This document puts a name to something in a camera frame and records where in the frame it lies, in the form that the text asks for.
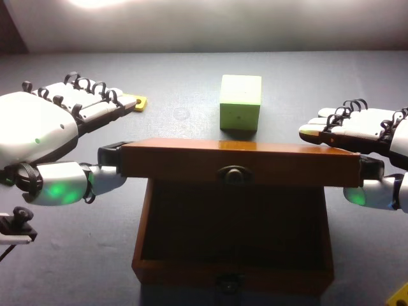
wooden lid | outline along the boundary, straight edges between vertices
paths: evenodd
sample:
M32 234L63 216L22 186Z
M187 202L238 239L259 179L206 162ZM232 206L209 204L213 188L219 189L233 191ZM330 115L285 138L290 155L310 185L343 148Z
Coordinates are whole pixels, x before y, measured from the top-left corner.
M122 146L122 174L164 180L217 181L243 166L252 184L358 187L360 155L324 146L151 138Z

green cube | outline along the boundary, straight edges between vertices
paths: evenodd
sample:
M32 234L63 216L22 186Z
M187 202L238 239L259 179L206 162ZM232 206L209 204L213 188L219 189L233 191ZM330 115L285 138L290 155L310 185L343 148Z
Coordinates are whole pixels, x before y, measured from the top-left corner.
M251 75L223 75L219 102L220 128L258 129L262 78Z

brown wooden box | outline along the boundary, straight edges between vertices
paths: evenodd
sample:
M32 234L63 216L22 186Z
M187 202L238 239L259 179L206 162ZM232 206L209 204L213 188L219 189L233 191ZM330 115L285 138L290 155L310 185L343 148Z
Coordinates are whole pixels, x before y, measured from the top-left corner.
M306 145L150 139L122 147L122 172L148 177L133 270L142 284L320 295L333 280L323 186L358 187L359 154ZM218 170L251 179L225 184Z

table surface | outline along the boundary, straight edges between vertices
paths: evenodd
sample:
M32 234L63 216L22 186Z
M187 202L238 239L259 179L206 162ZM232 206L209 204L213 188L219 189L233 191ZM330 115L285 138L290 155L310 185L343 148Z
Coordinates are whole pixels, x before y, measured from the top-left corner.
M62 160L96 163L97 149L151 137L303 143L298 128L322 107L364 98L374 108L407 106L408 52L242 54L71 54L0 57L0 95L60 82L79 71L109 87L149 98L132 113L80 139ZM219 130L221 77L260 75L263 95L255 135ZM401 170L386 161L386 173ZM35 243L1 264L0 304L213 305L206 289L144 286L131 260L147 180L128 179L92 205L26 204L17 188L0 187L1 211L30 208ZM384 305L408 281L408 216L348 203L326 188L335 280L320 299L245 292L242 305Z

white wall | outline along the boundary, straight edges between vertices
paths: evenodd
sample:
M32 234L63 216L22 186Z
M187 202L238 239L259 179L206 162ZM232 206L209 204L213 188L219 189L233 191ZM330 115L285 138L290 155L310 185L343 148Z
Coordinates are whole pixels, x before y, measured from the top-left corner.
M108 2L118 3L104 5ZM98 7L87 7L92 3ZM6 4L31 52L408 49L406 0L6 0Z

